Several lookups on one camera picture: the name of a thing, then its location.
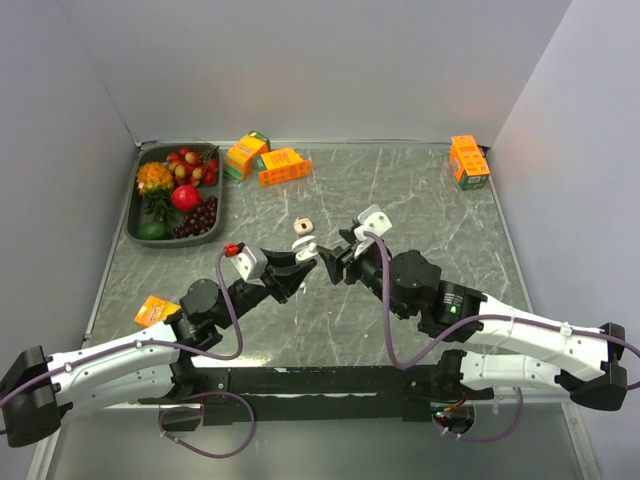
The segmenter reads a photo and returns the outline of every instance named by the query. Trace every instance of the marble surface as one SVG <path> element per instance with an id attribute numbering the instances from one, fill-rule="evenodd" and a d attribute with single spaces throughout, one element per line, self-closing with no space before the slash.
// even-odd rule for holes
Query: marble surface
<path id="1" fill-rule="evenodd" d="M 480 289 L 517 308 L 525 297 L 489 186 L 461 191 L 448 164 L 446 146 L 378 148 L 337 145 L 298 148 L 313 160 L 313 175 L 260 188 L 256 176 L 224 186 L 223 225 L 213 243 L 154 250 L 120 232 L 115 257 L 92 332 L 100 344 L 136 332 L 133 318 L 148 295 L 177 301 L 200 278 L 215 279 L 215 258 L 228 242 L 288 250 L 292 224 L 310 217 L 319 243 L 341 242 L 338 229 L 372 203 L 388 214 L 385 236 L 391 251 L 418 249 L 442 267 L 442 278 Z M 383 342 L 380 302 L 361 284 L 333 286 L 323 268 L 307 279 L 288 304 L 268 299 L 241 319 L 245 350 L 227 366 L 329 366 L 389 364 Z M 237 277 L 229 262 L 228 283 Z M 407 359 L 428 342 L 415 320 L 393 323 L 396 351 Z M 235 349 L 233 332 L 222 332 L 218 353 Z M 425 363 L 455 343 L 435 349 Z M 214 362 L 197 361 L 198 365 Z"/>

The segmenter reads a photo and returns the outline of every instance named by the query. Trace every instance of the pineapple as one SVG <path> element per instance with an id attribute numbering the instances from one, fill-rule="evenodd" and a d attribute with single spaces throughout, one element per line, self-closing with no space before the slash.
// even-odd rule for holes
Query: pineapple
<path id="1" fill-rule="evenodd" d="M 169 169 L 159 162 L 146 163 L 136 175 L 138 193 L 146 200 L 145 213 L 154 220 L 170 217 L 173 177 Z"/>

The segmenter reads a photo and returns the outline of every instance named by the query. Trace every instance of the bunch of grapes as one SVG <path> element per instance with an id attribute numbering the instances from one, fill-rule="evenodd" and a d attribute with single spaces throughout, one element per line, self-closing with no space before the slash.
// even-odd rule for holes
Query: bunch of grapes
<path id="1" fill-rule="evenodd" d="M 216 223 L 218 199 L 211 195 L 194 211 L 187 213 L 179 227 L 173 229 L 175 238 L 188 238 L 203 235 Z"/>

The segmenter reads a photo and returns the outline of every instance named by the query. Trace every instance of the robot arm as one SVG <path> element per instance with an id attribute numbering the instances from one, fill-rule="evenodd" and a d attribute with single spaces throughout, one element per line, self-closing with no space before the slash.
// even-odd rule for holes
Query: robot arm
<path id="1" fill-rule="evenodd" d="M 242 244 L 227 246 L 227 251 L 234 263 L 236 257 L 245 259 L 248 268 L 240 271 L 252 276 L 252 283 L 242 278 L 228 289 L 238 318 L 269 296 L 287 302 L 316 266 L 315 260 L 296 263 L 291 252 Z M 188 348 L 209 350 L 222 340 L 218 328 L 226 329 L 232 321 L 220 287 L 211 280 L 191 285 L 180 306 L 164 322 L 102 345 L 48 357 L 41 347 L 20 354 L 0 382 L 9 446 L 34 443 L 55 432 L 63 419 L 98 408 L 143 398 L 179 401 L 191 394 L 197 373 Z M 86 361 L 76 365 L 81 359 Z M 58 373 L 6 400 L 22 385 L 54 371 Z"/>
<path id="2" fill-rule="evenodd" d="M 381 237 L 390 228 L 387 216 L 374 205 L 355 218 L 350 229 L 340 230 L 348 246 L 333 250 L 318 247 L 332 283 L 360 281 L 382 300 L 381 252 L 369 248 L 373 240 L 367 234 Z M 442 280 L 441 268 L 417 250 L 392 257 L 386 249 L 385 254 L 390 259 L 389 308 L 400 319 L 419 315 L 418 330 L 435 338 L 463 319 L 479 315 L 479 321 L 459 325 L 461 328 L 444 341 L 501 347 L 521 354 L 447 351 L 438 364 L 443 383 L 473 390 L 506 386 L 564 389 L 574 402 L 589 408 L 621 407 L 627 391 L 626 370 L 618 364 L 622 349 L 604 339 L 581 335 L 606 333 L 624 340 L 621 326 L 606 324 L 598 329 L 555 322 Z"/>

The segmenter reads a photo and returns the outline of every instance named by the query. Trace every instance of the red connector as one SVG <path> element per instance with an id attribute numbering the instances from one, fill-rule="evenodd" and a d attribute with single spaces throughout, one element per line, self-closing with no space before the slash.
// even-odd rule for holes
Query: red connector
<path id="1" fill-rule="evenodd" d="M 227 243 L 224 246 L 224 256 L 225 257 L 235 257 L 242 251 L 242 246 L 236 245 L 235 243 Z"/>

